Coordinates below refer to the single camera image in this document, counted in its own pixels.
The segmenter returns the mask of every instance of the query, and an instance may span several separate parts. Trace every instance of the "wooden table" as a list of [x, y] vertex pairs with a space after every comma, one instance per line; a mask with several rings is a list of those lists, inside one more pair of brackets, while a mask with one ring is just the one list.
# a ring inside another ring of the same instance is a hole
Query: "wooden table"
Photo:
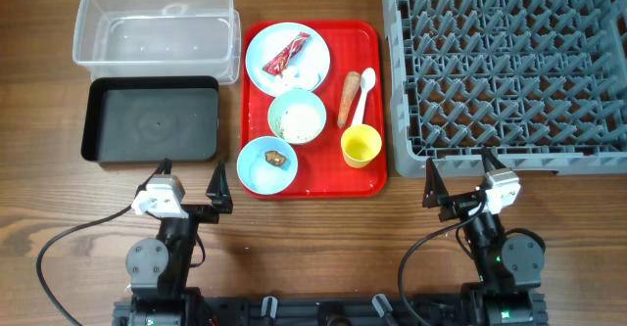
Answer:
[[[242, 29], [262, 20], [361, 19], [383, 36], [381, 0], [234, 0]], [[52, 236], [120, 210], [152, 164], [106, 165], [79, 153], [90, 84], [72, 61], [79, 0], [0, 0], [0, 324], [66, 324], [42, 292], [35, 257]], [[389, 54], [382, 47], [385, 110]], [[204, 265], [188, 284], [207, 297], [397, 296], [407, 248], [443, 226], [421, 207], [424, 181], [394, 170], [370, 199], [259, 202], [237, 181], [240, 85], [221, 93], [219, 153], [235, 209], [203, 225]], [[177, 164], [185, 202], [201, 202], [216, 163]], [[447, 180], [452, 192], [478, 178]], [[505, 210], [508, 228], [526, 227], [548, 245], [541, 292], [553, 325], [622, 325], [627, 317], [627, 176], [522, 175], [522, 194]], [[157, 222], [127, 214], [50, 249], [44, 272], [59, 300], [84, 324], [108, 325], [113, 302], [128, 299], [128, 249], [153, 237]], [[455, 292], [476, 281], [453, 235], [435, 239], [410, 261], [411, 292]]]

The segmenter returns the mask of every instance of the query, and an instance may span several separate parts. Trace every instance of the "yellow bowl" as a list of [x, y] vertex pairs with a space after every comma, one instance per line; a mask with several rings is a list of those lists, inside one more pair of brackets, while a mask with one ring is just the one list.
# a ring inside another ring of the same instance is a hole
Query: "yellow bowl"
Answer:
[[342, 154], [347, 165], [362, 168], [381, 152], [381, 135], [370, 125], [354, 125], [342, 134]]

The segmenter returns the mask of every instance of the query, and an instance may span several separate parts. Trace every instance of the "black baking pan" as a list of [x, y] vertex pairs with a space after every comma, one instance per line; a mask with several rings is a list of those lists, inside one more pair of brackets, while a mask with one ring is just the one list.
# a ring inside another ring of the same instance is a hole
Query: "black baking pan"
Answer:
[[206, 161], [216, 153], [217, 109], [210, 76], [99, 78], [80, 153], [98, 163]]

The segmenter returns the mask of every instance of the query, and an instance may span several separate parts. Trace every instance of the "red snack package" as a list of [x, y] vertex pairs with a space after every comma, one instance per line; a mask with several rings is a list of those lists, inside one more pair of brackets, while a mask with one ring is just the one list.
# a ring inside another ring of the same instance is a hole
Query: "red snack package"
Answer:
[[271, 74], [271, 75], [279, 75], [287, 68], [287, 62], [290, 58], [294, 57], [297, 53], [301, 52], [303, 49], [303, 45], [307, 42], [307, 39], [310, 38], [308, 33], [300, 32], [296, 38], [287, 45], [287, 47], [283, 48], [283, 50], [276, 55], [276, 57], [272, 58], [262, 70]]

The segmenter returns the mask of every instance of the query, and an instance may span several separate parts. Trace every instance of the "spoon handle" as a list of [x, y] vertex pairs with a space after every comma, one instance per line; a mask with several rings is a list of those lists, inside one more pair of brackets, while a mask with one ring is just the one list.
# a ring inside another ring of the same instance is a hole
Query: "spoon handle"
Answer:
[[367, 98], [367, 91], [363, 91], [360, 95], [360, 101], [357, 103], [357, 108], [355, 109], [355, 115], [353, 116], [353, 122], [351, 126], [359, 125], [363, 123], [363, 113], [365, 112], [365, 99]]

